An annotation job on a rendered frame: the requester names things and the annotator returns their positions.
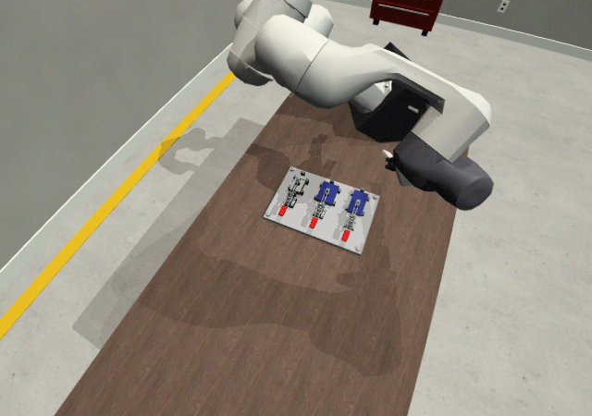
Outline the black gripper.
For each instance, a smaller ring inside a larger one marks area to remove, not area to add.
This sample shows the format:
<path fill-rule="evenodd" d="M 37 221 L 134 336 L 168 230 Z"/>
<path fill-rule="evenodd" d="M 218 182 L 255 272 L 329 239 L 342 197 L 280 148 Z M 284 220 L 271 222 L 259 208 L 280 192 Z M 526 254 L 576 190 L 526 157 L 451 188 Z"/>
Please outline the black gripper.
<path fill-rule="evenodd" d="M 429 104 L 424 104 L 423 108 L 420 109 L 418 107 L 413 108 L 412 106 L 408 106 L 409 109 L 413 110 L 414 112 L 418 113 L 418 118 L 417 118 L 417 122 L 418 120 L 421 118 L 421 116 L 425 113 L 425 111 L 428 109 L 430 105 Z M 392 157 L 392 154 L 382 150 L 382 153 L 386 156 L 386 161 L 391 164 L 391 165 L 386 165 L 385 168 L 391 171 L 396 171 L 395 165 L 394 165 L 394 157 Z M 390 158 L 391 157 L 391 158 Z"/>

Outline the blue metal block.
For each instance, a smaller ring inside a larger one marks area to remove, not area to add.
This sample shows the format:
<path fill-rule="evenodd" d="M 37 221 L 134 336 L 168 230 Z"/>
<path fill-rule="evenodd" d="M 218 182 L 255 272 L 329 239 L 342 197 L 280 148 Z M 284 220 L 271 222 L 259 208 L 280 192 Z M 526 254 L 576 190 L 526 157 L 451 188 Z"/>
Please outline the blue metal block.
<path fill-rule="evenodd" d="M 325 200 L 326 196 L 324 196 L 324 194 L 325 194 L 325 190 L 327 188 L 330 190 L 329 190 L 329 195 L 327 196 L 327 198 Z M 326 205 L 332 206 L 333 201 L 335 200 L 336 195 L 338 193 L 338 190 L 339 190 L 339 186 L 324 181 L 315 200 L 317 202 L 325 201 Z M 324 196 L 324 199 L 322 200 L 323 196 Z"/>

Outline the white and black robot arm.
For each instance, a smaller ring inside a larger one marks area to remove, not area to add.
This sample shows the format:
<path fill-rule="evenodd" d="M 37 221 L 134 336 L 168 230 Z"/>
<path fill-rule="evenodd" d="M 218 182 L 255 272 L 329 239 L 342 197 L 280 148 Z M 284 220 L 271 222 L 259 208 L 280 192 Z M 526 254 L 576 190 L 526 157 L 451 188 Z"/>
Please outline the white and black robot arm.
<path fill-rule="evenodd" d="M 239 80 L 262 86 L 275 79 L 317 108 L 350 102 L 362 114 L 381 104 L 394 81 L 430 103 L 393 150 L 400 184 L 435 191 L 463 211 L 492 193 L 488 173 L 462 155 L 490 127 L 490 104 L 481 94 L 374 44 L 329 40 L 333 18 L 312 0 L 243 0 L 234 23 L 227 62 Z"/>

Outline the blue rectangular block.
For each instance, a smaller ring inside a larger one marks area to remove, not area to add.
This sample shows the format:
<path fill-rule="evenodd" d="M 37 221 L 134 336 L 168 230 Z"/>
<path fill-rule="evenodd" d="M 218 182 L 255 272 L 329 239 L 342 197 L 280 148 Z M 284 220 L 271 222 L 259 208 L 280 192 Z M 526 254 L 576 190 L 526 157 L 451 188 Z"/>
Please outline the blue rectangular block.
<path fill-rule="evenodd" d="M 358 209 L 355 207 L 353 213 L 355 214 L 355 212 L 357 210 L 356 215 L 361 216 L 362 215 L 362 212 L 364 210 L 364 206 L 365 206 L 367 197 L 368 197 L 368 194 L 367 193 L 361 192 L 359 190 L 355 190 L 354 193 L 353 193 L 353 195 L 352 195 L 351 202 L 350 202 L 350 205 L 348 207 L 347 212 L 348 213 L 352 213 L 353 212 L 353 209 L 354 209 L 355 202 L 357 200 L 360 200 L 360 205 L 359 205 Z"/>

